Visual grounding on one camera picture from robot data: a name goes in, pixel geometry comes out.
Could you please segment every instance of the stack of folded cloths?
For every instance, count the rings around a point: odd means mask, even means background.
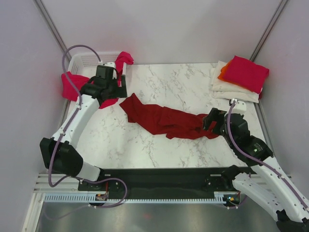
[[[234,56],[228,63],[219,61],[211,71],[210,90],[214,98],[259,102],[269,69],[245,58]]]

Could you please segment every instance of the folded white towel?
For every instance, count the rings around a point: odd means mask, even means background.
[[[225,99],[237,98],[244,101],[258,103],[259,95],[257,93],[218,79],[218,76],[221,73],[221,68],[225,65],[225,62],[219,61],[217,67],[211,70],[212,79],[210,82],[210,90],[212,90],[212,96],[214,98]]]

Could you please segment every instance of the folded cloth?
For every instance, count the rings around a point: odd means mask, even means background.
[[[214,98],[225,98],[225,99],[242,99],[249,102],[259,102],[259,95],[251,92],[243,87],[231,84],[229,82],[218,79],[221,69],[226,67],[227,63],[219,61],[217,67],[212,70],[211,73],[211,84],[210,90],[212,90],[212,96]]]
[[[245,58],[234,56],[220,79],[259,94],[268,75],[269,69]]]
[[[121,75],[124,63],[133,64],[133,62],[134,60],[128,52],[121,52],[115,61],[116,70]],[[71,72],[67,72],[67,74],[69,78],[72,80],[72,82],[76,85],[78,90],[81,90],[82,86],[86,84],[87,81],[89,80],[88,77],[81,76],[81,75],[75,75],[75,74],[72,74]],[[74,101],[74,102],[77,101],[78,94],[74,90],[72,85],[69,83],[64,73],[61,75],[61,80],[62,80],[62,85],[63,85],[62,97],[70,101]],[[121,77],[119,77],[118,79],[118,86],[120,86],[120,83],[121,83]],[[108,99],[101,104],[100,109],[103,109],[110,105],[114,105],[117,101],[118,99]]]
[[[155,104],[143,104],[134,93],[119,105],[126,112],[128,122],[140,124],[151,134],[166,134],[169,139],[218,137],[217,134],[203,130],[203,117],[207,116],[206,114],[196,116]]]

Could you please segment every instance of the red towel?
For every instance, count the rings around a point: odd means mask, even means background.
[[[151,134],[166,134],[169,139],[218,137],[217,134],[202,129],[203,117],[207,116],[206,114],[196,116],[155,104],[143,104],[134,93],[119,105],[126,112],[128,122],[140,124]]]
[[[124,66],[124,63],[127,64],[133,64],[133,58],[128,52],[121,52],[119,56],[117,57],[115,61],[116,69],[119,72],[119,74],[122,74],[122,68]],[[87,83],[89,80],[88,77],[80,76],[80,75],[73,75],[71,72],[67,72],[69,78],[72,80],[72,82],[76,85],[78,90],[81,90],[82,86]],[[61,75],[62,85],[63,85],[63,91],[62,96],[70,101],[77,101],[78,94],[73,89],[69,81],[67,80],[65,74],[63,73]],[[118,79],[118,86],[120,86],[121,79]],[[108,99],[105,102],[102,103],[100,106],[100,109],[103,109],[107,106],[114,105],[118,99]]]
[[[234,56],[222,77],[224,81],[260,94],[269,69],[245,58]]]

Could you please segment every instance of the white wall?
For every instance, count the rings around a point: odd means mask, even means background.
[[[31,0],[0,7],[0,231],[18,232],[64,106],[61,51]]]
[[[261,105],[276,156],[309,197],[309,1],[290,1],[256,62],[270,68]]]
[[[139,64],[249,58],[280,2],[42,1],[67,47],[87,44],[97,51],[125,50]]]

